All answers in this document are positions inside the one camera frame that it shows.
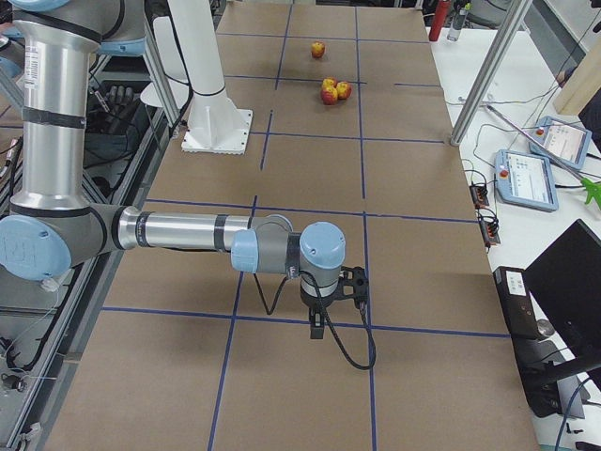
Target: red bottle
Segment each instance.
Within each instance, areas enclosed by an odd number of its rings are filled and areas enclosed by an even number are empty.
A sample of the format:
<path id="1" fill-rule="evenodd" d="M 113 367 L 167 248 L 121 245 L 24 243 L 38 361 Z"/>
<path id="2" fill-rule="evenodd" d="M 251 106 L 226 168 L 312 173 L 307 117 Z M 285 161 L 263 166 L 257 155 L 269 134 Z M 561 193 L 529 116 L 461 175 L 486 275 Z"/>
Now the red bottle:
<path id="1" fill-rule="evenodd" d="M 440 30 L 442 29 L 444 21 L 447 18 L 447 12 L 449 11 L 450 5 L 451 0 L 439 0 L 439 3 L 436 6 L 436 11 L 434 12 L 434 20 L 432 21 L 432 26 L 430 27 L 429 39 L 431 42 L 439 40 Z"/>

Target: white table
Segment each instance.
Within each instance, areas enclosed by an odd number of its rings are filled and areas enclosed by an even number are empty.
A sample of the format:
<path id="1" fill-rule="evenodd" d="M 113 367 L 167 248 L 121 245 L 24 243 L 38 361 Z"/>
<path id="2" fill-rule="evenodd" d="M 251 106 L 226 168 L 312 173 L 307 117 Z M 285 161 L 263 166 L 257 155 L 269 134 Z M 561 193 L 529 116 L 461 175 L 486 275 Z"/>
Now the white table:
<path id="1" fill-rule="evenodd" d="M 449 103 L 457 103 L 460 97 L 466 98 L 480 69 L 486 53 L 495 37 L 492 30 L 463 30 L 459 41 L 452 42 L 446 38 L 447 30 L 443 29 L 438 42 L 432 43 L 432 51 L 439 70 L 440 83 L 445 91 L 445 98 Z M 527 101 L 549 91 L 554 86 L 554 76 L 548 69 L 543 57 L 534 46 L 526 32 L 518 32 L 514 41 L 503 59 L 501 66 L 485 96 L 485 100 L 493 101 Z M 529 103 L 498 104 L 495 107 L 515 123 L 525 127 L 534 125 L 537 113 L 526 123 L 534 108 L 539 105 L 539 100 Z M 455 123 L 461 106 L 448 105 L 451 120 Z M 569 122 L 578 120 L 577 117 L 562 117 L 557 115 L 552 101 L 547 104 L 541 116 L 554 116 Z M 462 158 L 473 162 L 474 168 L 482 172 L 488 181 L 493 179 L 493 168 L 472 154 L 476 144 L 476 136 L 483 124 L 494 124 L 505 130 L 509 126 L 488 113 L 484 109 L 477 112 L 463 142 L 460 146 Z M 484 127 L 480 133 L 476 153 L 484 160 L 494 163 L 494 155 L 501 148 L 509 148 L 514 141 L 516 133 L 501 132 L 490 127 Z M 519 136 L 511 149 L 527 152 L 527 141 Z M 590 153 L 599 154 L 591 144 Z M 601 175 L 601 162 L 587 158 L 583 171 Z M 555 182 L 564 185 L 578 185 L 578 181 L 567 175 L 565 171 L 553 166 Z M 481 181 L 479 176 L 474 176 L 474 181 Z M 489 185 L 488 197 L 495 209 L 494 190 L 492 183 Z M 497 202 L 497 213 L 500 220 L 501 245 L 493 246 L 488 254 L 491 270 L 503 266 L 526 268 L 537 258 L 549 244 L 551 244 L 564 230 L 578 218 L 601 237 L 601 210 L 594 204 L 584 205 L 586 194 L 582 190 L 558 190 L 560 208 L 558 211 L 548 213 Z M 537 317 L 543 314 L 535 306 Z M 564 347 L 559 337 L 553 337 L 558 348 Z M 566 358 L 571 358 L 571 353 L 563 352 Z M 601 394 L 592 383 L 586 388 L 592 393 L 592 400 L 601 402 Z M 569 420 L 571 428 L 583 428 L 585 432 L 579 435 L 563 434 L 562 445 L 572 446 L 575 441 L 601 444 L 601 409 L 594 406 L 585 406 L 586 420 Z M 555 444 L 557 431 L 561 422 L 559 415 L 539 419 L 532 416 L 539 443 Z"/>

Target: bottle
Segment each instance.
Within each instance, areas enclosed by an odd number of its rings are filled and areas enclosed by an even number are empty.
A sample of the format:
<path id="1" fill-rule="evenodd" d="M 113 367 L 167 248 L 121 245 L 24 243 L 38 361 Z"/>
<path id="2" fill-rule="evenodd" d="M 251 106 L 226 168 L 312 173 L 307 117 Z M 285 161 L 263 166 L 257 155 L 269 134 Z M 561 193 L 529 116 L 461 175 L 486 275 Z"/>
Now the bottle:
<path id="1" fill-rule="evenodd" d="M 439 0 L 439 3 L 436 5 L 436 11 L 434 11 L 434 20 L 432 21 L 430 35 L 428 36 L 431 42 L 436 42 L 439 40 L 440 30 L 442 29 L 444 21 L 447 18 L 447 12 L 449 11 L 450 5 L 451 0 Z"/>
<path id="2" fill-rule="evenodd" d="M 451 24 L 451 28 L 449 28 L 449 33 L 447 34 L 448 40 L 458 40 L 459 35 L 461 34 L 461 29 L 463 28 L 463 24 L 468 18 L 468 13 L 471 9 L 471 3 L 468 2 L 464 7 L 462 7 L 453 17 L 453 23 Z"/>

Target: black monitor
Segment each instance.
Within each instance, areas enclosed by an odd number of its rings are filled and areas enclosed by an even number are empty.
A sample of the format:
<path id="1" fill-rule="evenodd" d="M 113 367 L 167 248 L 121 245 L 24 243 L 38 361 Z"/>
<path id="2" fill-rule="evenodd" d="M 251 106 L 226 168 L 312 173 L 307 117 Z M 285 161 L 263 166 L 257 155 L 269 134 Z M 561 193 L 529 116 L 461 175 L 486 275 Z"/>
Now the black monitor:
<path id="1" fill-rule="evenodd" d="M 576 356 L 532 374 L 525 386 L 588 372 L 601 389 L 601 240 L 575 221 L 526 269 L 524 281 Z"/>

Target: red apple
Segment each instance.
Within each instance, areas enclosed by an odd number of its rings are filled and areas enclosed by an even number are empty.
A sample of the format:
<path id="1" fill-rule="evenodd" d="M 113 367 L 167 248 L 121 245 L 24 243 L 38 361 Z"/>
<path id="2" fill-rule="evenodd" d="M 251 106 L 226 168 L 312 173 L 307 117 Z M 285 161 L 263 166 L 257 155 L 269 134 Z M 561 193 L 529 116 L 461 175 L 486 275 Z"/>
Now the red apple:
<path id="1" fill-rule="evenodd" d="M 326 44 L 324 44 L 320 40 L 316 40 L 313 44 L 311 44 L 311 56 L 313 58 L 320 58 L 325 53 Z"/>
<path id="2" fill-rule="evenodd" d="M 326 105 L 334 105 L 338 102 L 338 91 L 334 86 L 326 86 L 321 89 L 321 101 Z"/>
<path id="3" fill-rule="evenodd" d="M 338 91 L 338 99 L 341 101 L 345 101 L 350 97 L 350 93 L 352 92 L 352 87 L 349 82 L 338 82 L 336 85 L 336 91 Z"/>
<path id="4" fill-rule="evenodd" d="M 321 82 L 321 88 L 324 89 L 327 86 L 336 87 L 338 85 L 338 81 L 334 77 L 326 77 Z"/>

